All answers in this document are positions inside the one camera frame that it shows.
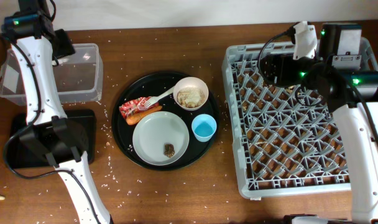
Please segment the rice and peanut waste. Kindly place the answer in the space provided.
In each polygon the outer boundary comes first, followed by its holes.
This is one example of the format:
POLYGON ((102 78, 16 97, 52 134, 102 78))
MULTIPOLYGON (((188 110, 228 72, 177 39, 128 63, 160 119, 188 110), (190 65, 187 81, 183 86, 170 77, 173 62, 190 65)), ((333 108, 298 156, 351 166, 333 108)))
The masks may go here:
POLYGON ((185 108, 197 108, 205 102, 205 94, 199 88, 186 87, 178 92, 177 100, 185 108))

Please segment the pink bowl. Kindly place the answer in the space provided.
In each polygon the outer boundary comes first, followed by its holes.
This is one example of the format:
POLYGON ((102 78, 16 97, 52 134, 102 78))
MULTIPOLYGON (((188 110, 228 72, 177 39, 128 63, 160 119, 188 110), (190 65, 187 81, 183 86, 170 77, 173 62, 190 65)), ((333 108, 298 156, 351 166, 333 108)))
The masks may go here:
POLYGON ((188 111, 200 109, 208 100, 209 90, 206 83, 195 77, 179 80, 173 88, 173 98, 181 108, 188 111))

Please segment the light blue cup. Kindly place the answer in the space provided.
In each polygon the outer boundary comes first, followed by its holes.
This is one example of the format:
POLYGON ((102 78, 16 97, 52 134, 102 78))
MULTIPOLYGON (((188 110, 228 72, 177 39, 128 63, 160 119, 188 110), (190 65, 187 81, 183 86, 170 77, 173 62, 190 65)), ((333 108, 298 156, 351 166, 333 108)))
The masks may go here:
POLYGON ((208 114, 199 114, 191 124, 191 129, 199 142, 209 141, 217 130, 216 120, 208 114))

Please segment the grey plate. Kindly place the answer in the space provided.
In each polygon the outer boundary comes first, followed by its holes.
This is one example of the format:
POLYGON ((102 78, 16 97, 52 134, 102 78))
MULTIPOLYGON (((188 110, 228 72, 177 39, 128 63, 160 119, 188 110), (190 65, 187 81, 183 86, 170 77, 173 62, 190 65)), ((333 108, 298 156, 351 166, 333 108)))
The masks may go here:
POLYGON ((137 123, 132 145, 136 154, 147 164, 166 166, 183 156, 190 142, 189 130, 177 115, 159 111, 147 115, 137 123), (173 144, 175 154, 168 158, 164 155, 164 145, 173 144))

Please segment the brown food scrap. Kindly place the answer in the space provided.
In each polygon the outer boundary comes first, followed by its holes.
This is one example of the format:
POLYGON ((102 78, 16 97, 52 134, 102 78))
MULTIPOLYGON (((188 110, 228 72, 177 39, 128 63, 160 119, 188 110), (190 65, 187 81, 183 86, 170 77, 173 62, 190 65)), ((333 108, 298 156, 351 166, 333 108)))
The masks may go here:
POLYGON ((168 158, 173 157, 175 154, 175 149, 173 144, 165 144, 164 145, 164 155, 167 156, 168 158))

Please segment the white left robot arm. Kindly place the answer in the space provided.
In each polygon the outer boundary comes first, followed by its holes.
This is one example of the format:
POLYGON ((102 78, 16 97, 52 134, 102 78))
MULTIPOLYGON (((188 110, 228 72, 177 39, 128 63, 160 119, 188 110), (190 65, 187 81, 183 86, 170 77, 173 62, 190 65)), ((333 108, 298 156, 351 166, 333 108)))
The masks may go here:
POLYGON ((44 177, 58 174, 64 181, 80 223, 112 223, 91 176, 86 129, 68 118, 59 99, 53 68, 75 49, 64 30, 53 28, 56 13, 47 4, 20 0, 19 11, 1 27, 18 59, 27 102, 27 124, 5 143, 3 159, 18 140, 54 168, 44 177))

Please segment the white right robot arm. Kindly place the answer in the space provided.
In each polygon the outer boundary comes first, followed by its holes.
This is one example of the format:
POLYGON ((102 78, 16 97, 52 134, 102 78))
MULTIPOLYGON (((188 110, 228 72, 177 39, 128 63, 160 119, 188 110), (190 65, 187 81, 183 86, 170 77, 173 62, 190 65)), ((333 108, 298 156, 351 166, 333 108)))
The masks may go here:
POLYGON ((300 85, 327 104, 341 136, 352 192, 352 222, 378 223, 378 70, 361 55, 362 28, 307 21, 285 31, 292 54, 260 52, 257 69, 266 83, 300 85))

